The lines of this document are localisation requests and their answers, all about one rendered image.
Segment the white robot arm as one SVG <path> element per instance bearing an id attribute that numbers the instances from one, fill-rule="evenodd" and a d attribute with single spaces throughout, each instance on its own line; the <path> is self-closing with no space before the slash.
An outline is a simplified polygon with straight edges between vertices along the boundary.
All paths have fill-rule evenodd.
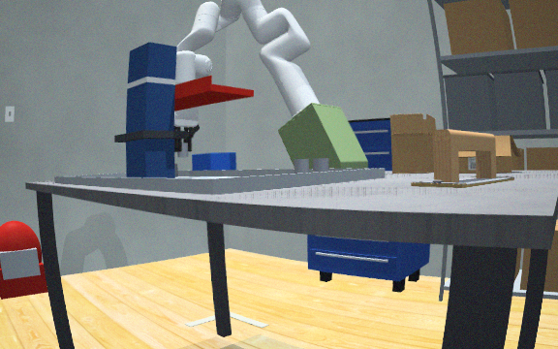
<path id="1" fill-rule="evenodd" d="M 222 0 L 220 9 L 213 2 L 203 3 L 192 32 L 177 46 L 175 85 L 211 73 L 210 59 L 193 51 L 210 43 L 216 32 L 236 22 L 241 13 L 256 41 L 266 44 L 260 50 L 260 59 L 271 73 L 292 118 L 310 103 L 320 104 L 302 70 L 291 63 L 309 50 L 309 40 L 287 9 L 267 14 L 260 0 Z"/>

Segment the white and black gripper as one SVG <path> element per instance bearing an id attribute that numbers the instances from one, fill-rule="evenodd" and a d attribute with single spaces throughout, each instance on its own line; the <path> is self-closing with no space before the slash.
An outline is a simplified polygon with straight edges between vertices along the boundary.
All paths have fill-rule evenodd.
<path id="1" fill-rule="evenodd" d="M 198 130 L 200 130 L 198 120 L 199 120 L 198 108 L 191 108 L 191 109 L 174 112 L 174 131 L 177 130 L 180 131 L 181 129 L 187 131 L 187 139 L 183 139 L 183 142 L 188 143 L 188 152 L 192 151 L 192 138 L 194 137 L 194 134 Z M 174 147 L 175 147 L 174 152 L 181 152 L 182 139 L 174 140 Z"/>

